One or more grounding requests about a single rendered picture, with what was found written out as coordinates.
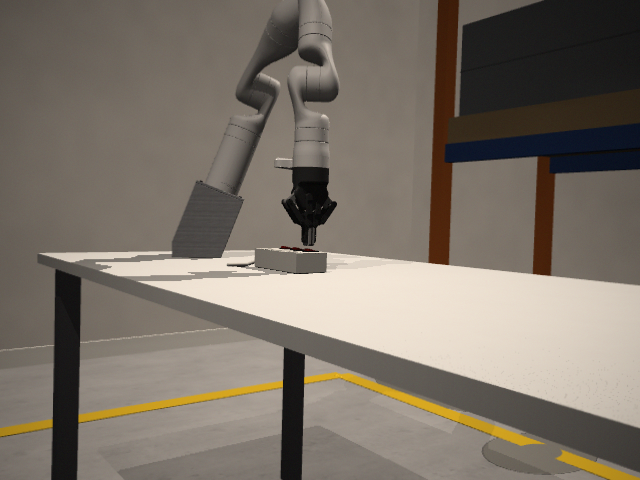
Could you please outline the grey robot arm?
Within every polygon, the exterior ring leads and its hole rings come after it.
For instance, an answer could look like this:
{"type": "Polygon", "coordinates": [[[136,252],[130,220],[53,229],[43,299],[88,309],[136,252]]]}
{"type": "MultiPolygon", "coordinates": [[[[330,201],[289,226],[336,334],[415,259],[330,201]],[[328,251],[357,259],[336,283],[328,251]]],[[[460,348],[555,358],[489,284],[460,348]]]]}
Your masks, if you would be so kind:
{"type": "Polygon", "coordinates": [[[295,117],[293,159],[276,158],[274,167],[329,168],[329,119],[307,109],[304,102],[331,102],[339,93],[331,15],[324,0],[283,0],[274,8],[236,88],[237,100],[258,113],[231,117],[205,184],[238,195],[280,92],[280,83],[260,72],[297,48],[303,60],[316,66],[295,66],[288,74],[295,117]]]}

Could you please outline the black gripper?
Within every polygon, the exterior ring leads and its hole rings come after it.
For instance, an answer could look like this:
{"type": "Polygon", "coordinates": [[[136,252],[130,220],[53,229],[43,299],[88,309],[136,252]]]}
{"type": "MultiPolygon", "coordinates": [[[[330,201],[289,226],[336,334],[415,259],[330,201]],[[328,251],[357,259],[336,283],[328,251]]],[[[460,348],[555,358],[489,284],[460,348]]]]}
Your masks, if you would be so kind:
{"type": "Polygon", "coordinates": [[[293,223],[301,226],[303,245],[314,246],[317,226],[325,224],[337,206],[328,197],[329,168],[293,167],[292,182],[291,195],[281,203],[293,223]]]}

